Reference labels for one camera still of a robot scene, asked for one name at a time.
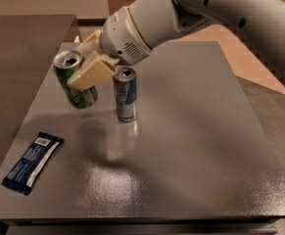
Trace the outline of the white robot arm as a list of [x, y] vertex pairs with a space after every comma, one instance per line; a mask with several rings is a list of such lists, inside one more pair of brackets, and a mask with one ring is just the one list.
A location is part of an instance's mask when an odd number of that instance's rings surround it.
[[281, 0], [136, 0], [77, 47], [84, 63], [68, 81], [79, 91], [134, 66], [162, 43], [222, 24], [285, 86], [285, 3]]

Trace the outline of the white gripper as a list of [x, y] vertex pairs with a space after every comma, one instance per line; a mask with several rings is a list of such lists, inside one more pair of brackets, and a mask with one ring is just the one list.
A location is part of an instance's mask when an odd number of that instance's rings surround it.
[[68, 86], [79, 91], [96, 86], [114, 76], [118, 63], [133, 66], [157, 46], [195, 32], [208, 21], [187, 13], [175, 0], [136, 0], [123, 6], [105, 21], [102, 32], [95, 30], [75, 48], [84, 58], [93, 51], [100, 56], [84, 62]]

